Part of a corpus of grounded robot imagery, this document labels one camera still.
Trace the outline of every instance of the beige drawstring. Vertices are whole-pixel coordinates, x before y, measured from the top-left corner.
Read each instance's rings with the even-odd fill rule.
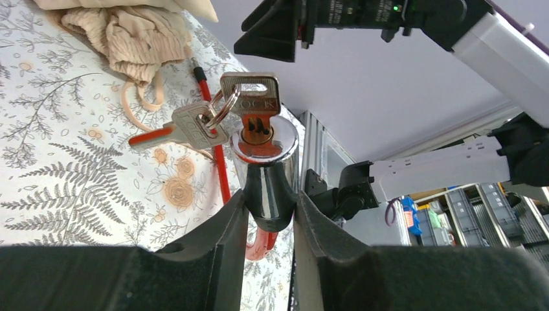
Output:
[[[120,103],[122,104],[122,109],[124,109],[124,113],[126,114],[126,117],[129,119],[129,121],[133,125],[135,125],[136,127],[138,127],[139,129],[141,129],[145,132],[152,132],[153,129],[146,126],[145,124],[143,124],[143,122],[138,120],[136,118],[135,114],[133,114],[133,111],[131,110],[131,107],[129,106],[128,89],[131,86],[136,86],[137,87],[137,94],[139,95],[139,98],[140,98],[141,104],[143,105],[143,108],[147,111],[150,111],[150,112],[158,111],[158,109],[161,108],[162,104],[164,104],[164,88],[162,86],[162,76],[160,74],[160,71],[157,72],[157,74],[155,75],[153,81],[154,81],[154,84],[155,84],[154,86],[155,86],[155,90],[156,90],[156,104],[152,104],[152,103],[148,102],[145,99],[145,88],[142,87],[142,86],[138,86],[132,79],[128,79],[126,81],[126,83],[122,87],[122,94],[120,96]],[[186,148],[189,148],[193,151],[198,152],[199,154],[207,157],[208,159],[211,159],[211,160],[214,159],[212,154],[210,154],[207,151],[197,150],[195,148],[192,148],[192,146],[189,145],[189,144],[181,144],[181,145],[186,147]]]

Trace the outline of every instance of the green object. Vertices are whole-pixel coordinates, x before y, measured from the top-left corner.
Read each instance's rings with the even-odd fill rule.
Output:
[[[432,228],[433,229],[441,228],[442,226],[440,225],[440,220],[438,219],[438,215],[431,209],[429,209],[428,213],[429,213],[429,219],[431,220]]]

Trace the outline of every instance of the key head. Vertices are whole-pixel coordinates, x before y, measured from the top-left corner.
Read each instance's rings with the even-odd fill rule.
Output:
[[[174,141],[188,143],[195,149],[212,148],[229,141],[229,135],[221,124],[216,126],[217,133],[206,128],[207,120],[211,120],[215,111],[209,102],[201,101],[177,108],[172,113],[172,122],[177,128]]]
[[[224,73],[220,79],[223,97],[228,100],[234,88],[241,84],[259,84],[262,91],[241,91],[230,112],[239,115],[273,116],[280,114],[278,79],[272,73]]]

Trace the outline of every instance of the blue object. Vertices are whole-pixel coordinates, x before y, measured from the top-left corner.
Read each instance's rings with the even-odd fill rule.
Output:
[[[418,217],[416,215],[418,213],[418,210],[416,209],[416,207],[414,205],[414,200],[412,200],[409,197],[406,197],[406,198],[403,198],[401,200],[401,204],[402,204],[402,209],[405,212],[412,212],[412,219],[414,220],[414,225],[412,227],[409,227],[408,230],[413,235],[421,235],[422,232],[421,232],[421,229],[420,229],[420,220],[418,219]]]

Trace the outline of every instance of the tablecloth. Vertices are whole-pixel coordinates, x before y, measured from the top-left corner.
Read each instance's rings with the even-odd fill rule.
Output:
[[[246,71],[184,13],[191,47],[212,92],[227,71]],[[83,38],[55,27],[31,0],[0,0],[0,244],[137,245],[150,251],[190,232],[222,207],[214,164],[176,144],[137,152],[141,133],[125,117],[125,77],[108,69]],[[166,103],[131,107],[159,128],[175,108],[201,99],[189,62],[162,69]],[[148,98],[153,91],[148,90]],[[304,127],[285,109],[300,134]],[[231,132],[238,118],[225,126]],[[224,146],[231,191],[239,188]],[[250,222],[249,239],[255,224]],[[241,310],[285,310],[293,235],[279,234],[266,259],[245,262]]]

